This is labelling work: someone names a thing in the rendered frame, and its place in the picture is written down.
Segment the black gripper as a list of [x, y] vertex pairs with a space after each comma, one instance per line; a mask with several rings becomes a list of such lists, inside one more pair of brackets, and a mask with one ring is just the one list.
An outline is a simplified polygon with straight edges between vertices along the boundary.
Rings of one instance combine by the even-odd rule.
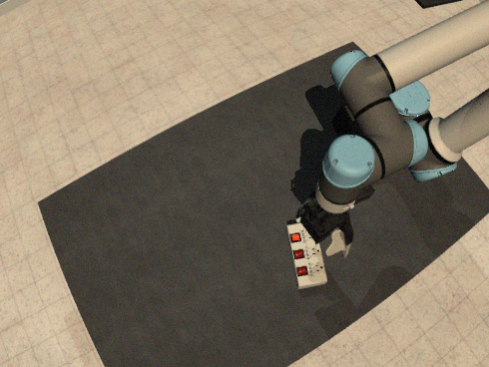
[[[316, 200], [315, 191], [303, 200], [302, 205], [295, 212], [297, 212], [296, 218], [300, 218], [301, 224], [315, 241], [315, 244], [323, 241], [331, 234], [331, 232], [328, 235], [326, 233], [329, 230], [333, 230], [331, 235], [332, 243], [326, 250], [326, 255], [333, 255], [342, 251], [343, 258], [347, 257], [353, 241], [353, 229], [349, 212], [332, 213], [325, 209], [322, 210]], [[299, 212], [302, 214], [299, 214]], [[340, 229], [334, 230], [336, 227], [340, 227]], [[325, 236], [322, 236], [323, 234]]]

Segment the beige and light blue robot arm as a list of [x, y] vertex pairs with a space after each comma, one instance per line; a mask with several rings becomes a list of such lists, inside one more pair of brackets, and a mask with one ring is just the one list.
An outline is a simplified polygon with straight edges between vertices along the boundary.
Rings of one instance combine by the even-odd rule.
[[418, 80], [488, 45], [485, 0], [369, 58], [359, 50], [338, 57], [330, 75], [357, 135], [329, 146], [315, 189], [319, 205], [353, 209], [374, 194], [371, 184], [403, 169], [418, 182], [455, 170], [462, 151], [489, 136], [489, 88], [445, 119], [433, 118]]

